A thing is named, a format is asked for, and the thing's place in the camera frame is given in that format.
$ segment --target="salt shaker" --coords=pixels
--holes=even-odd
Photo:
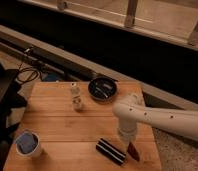
[[[83,108],[83,104],[81,101],[81,97],[80,97],[80,89],[77,86],[77,83],[72,82],[71,83],[71,96],[72,96],[72,104],[73,104],[73,108],[76,111],[80,111]]]

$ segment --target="paper cup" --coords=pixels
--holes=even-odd
[[[18,154],[20,154],[21,156],[24,156],[24,157],[34,157],[34,158],[39,157],[41,155],[43,150],[41,147],[39,137],[37,134],[34,134],[34,133],[33,133],[33,137],[37,141],[36,147],[30,153],[22,153],[21,150],[19,149],[18,145],[16,145],[16,151]]]

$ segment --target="wooden table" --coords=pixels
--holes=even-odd
[[[118,82],[117,98],[130,92],[142,95],[136,82]],[[113,116],[112,103],[99,104],[91,99],[86,82],[78,82],[82,112],[72,108],[70,83],[36,83],[17,134],[24,129],[37,133],[44,152],[32,159],[18,155],[12,145],[4,171],[118,171],[161,170],[160,158],[150,126],[139,124],[134,142],[141,161],[129,155],[118,166],[99,153],[95,146],[105,138],[120,148],[118,119]]]

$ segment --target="black bowl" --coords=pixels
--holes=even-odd
[[[104,102],[114,97],[117,86],[112,79],[99,77],[90,81],[88,91],[93,99]]]

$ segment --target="floor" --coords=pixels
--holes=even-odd
[[[25,0],[56,8],[57,0]],[[67,0],[72,11],[124,23],[128,0]],[[198,1],[140,0],[135,25],[187,39],[198,21]]]
[[[20,61],[0,51],[0,61],[5,68],[18,68]],[[26,99],[30,95],[34,82],[23,85],[20,94]],[[24,108],[13,110],[9,124],[18,122],[24,113]],[[159,151],[163,171],[198,171],[198,143],[180,136],[172,135],[158,129],[153,129]],[[0,170],[5,161],[9,146],[3,143],[0,148]]]

